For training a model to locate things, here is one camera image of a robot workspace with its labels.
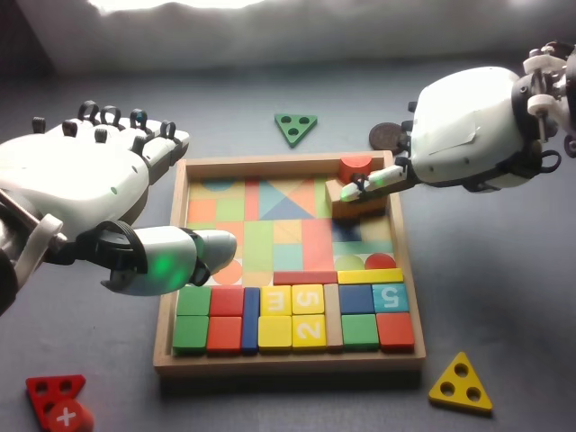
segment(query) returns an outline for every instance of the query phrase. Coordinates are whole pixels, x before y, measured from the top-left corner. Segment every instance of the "green triangle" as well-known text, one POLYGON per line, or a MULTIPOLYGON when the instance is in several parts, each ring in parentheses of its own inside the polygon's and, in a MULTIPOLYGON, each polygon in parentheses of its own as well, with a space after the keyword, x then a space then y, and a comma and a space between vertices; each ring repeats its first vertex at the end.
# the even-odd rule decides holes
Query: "green triangle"
POLYGON ((274 119, 291 148, 296 147, 318 123, 315 115, 276 114, 274 119))

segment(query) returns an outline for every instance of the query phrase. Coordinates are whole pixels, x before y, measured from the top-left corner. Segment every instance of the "white robotic hand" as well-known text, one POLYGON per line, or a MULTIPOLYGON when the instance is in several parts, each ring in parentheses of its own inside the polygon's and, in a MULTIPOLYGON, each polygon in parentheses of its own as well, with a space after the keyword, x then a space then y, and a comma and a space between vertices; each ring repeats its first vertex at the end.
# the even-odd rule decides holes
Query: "white robotic hand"
POLYGON ((551 42, 534 49, 519 77, 501 67, 446 76, 409 104, 395 165, 350 179, 341 200, 363 202, 417 184, 494 192, 552 173, 562 160, 542 150, 558 128, 576 158, 576 50, 551 42), (550 166, 543 160, 554 157, 550 166))
POLYGON ((205 284, 236 253, 226 231, 133 229, 153 185, 189 136, 141 110, 83 103, 75 119, 0 145, 0 313, 42 263, 84 259, 111 270, 117 293, 161 295, 205 284))

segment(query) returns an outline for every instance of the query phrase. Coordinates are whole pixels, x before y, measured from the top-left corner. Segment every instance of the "blue block with number 5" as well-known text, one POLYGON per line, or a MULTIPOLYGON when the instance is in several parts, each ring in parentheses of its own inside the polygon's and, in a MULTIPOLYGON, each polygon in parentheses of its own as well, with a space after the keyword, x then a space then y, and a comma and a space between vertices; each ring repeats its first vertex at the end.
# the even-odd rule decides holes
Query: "blue block with number 5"
POLYGON ((376 313, 409 311, 404 283, 373 284, 372 295, 376 313))

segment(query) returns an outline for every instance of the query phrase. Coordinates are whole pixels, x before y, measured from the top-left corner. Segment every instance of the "long yellow block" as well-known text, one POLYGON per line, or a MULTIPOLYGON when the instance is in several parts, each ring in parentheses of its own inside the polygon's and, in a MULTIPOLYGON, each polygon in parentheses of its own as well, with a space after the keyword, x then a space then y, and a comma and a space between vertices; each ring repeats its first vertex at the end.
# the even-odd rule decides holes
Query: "long yellow block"
POLYGON ((401 268, 344 270, 338 272, 339 284, 394 284, 403 282, 401 268))

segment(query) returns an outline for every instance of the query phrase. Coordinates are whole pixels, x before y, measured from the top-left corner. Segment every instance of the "table surface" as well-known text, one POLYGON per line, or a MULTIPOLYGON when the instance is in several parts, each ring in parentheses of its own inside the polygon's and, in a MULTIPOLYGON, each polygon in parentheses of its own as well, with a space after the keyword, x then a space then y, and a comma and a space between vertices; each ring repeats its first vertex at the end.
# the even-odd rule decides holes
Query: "table surface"
MULTIPOLYGON (((0 142, 52 127, 88 99, 148 111, 191 134, 187 158, 367 150, 378 122, 440 77, 479 62, 379 63, 101 77, 0 85, 0 142), (291 150, 274 113, 319 117, 291 150)), ((553 140, 560 148, 561 140, 553 140)), ((169 223, 172 169, 153 188, 139 227, 169 223)), ((517 189, 402 193, 427 347, 421 376, 303 376, 161 382, 152 368, 157 298, 104 289, 105 270, 44 265, 0 318, 0 430, 37 430, 27 377, 83 374, 79 399, 97 430, 568 430, 576 419, 576 292, 570 232, 576 166, 517 189), (431 407, 428 391, 464 351, 493 418, 431 407)))

